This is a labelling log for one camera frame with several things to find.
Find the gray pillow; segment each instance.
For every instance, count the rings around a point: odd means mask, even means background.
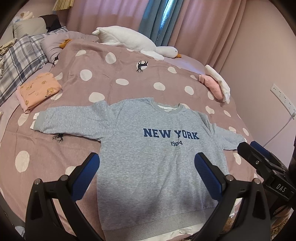
[[[34,36],[29,37],[31,39],[31,42],[32,42],[33,50],[35,51],[36,55],[41,60],[41,63],[43,65],[48,63],[48,59],[47,59],[43,49],[41,48],[42,40],[46,36],[49,36],[49,35],[56,36],[58,33],[64,33],[64,32],[68,32],[68,29],[66,27],[59,28],[59,29],[51,31],[49,33],[39,34],[39,35],[34,35]]]
[[[59,45],[66,39],[84,39],[93,42],[97,42],[99,40],[97,36],[82,34],[75,31],[46,36],[41,42],[41,48],[47,56],[49,62],[53,63],[54,58],[62,51]]]
[[[20,39],[25,34],[29,36],[44,34],[47,32],[47,29],[43,18],[30,18],[14,23],[13,32],[15,38]]]

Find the screw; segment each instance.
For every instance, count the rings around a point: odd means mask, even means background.
[[[40,180],[39,178],[37,178],[37,179],[34,181],[34,184],[38,185],[40,182],[41,182],[41,180]]]
[[[61,179],[61,181],[66,181],[66,180],[68,180],[68,175],[62,175],[61,177],[60,177],[60,179]]]
[[[231,182],[234,180],[234,177],[232,175],[226,175],[226,179]]]
[[[254,178],[253,181],[254,181],[256,184],[260,184],[260,183],[261,183],[261,181],[260,181],[259,178]]]

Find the electrical cable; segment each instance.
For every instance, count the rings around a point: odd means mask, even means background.
[[[265,147],[269,142],[271,142],[288,124],[289,124],[289,122],[292,120],[292,119],[294,119],[294,117],[296,116],[296,113],[294,112],[293,114],[292,114],[292,117],[289,119],[289,121],[287,122],[287,124],[285,124],[284,126],[283,126],[283,128],[282,129],[280,129],[279,131],[278,131],[278,133],[276,133],[275,135],[274,135],[274,137],[272,137],[263,147]]]

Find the plaid pillow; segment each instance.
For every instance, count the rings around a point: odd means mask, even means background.
[[[42,67],[27,34],[20,38],[1,60],[3,71],[0,77],[0,106],[19,85]]]
[[[29,37],[31,39],[33,49],[34,49],[36,55],[38,56],[38,58],[40,59],[42,64],[46,64],[46,63],[49,62],[46,55],[45,55],[45,53],[43,52],[43,50],[41,48],[42,39],[45,36],[48,36],[48,35],[51,35],[51,34],[58,34],[58,33],[64,33],[64,32],[68,32],[68,29],[66,27],[59,28],[59,29],[54,30],[54,31],[49,32],[49,33],[33,35],[33,36]]]

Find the power outlet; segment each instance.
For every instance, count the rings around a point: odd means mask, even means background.
[[[290,115],[294,119],[293,114],[296,113],[296,107],[289,100],[289,98],[275,84],[273,84],[270,90],[275,94],[276,97],[278,97],[280,102],[282,102],[282,104],[286,107],[286,109],[289,111]]]

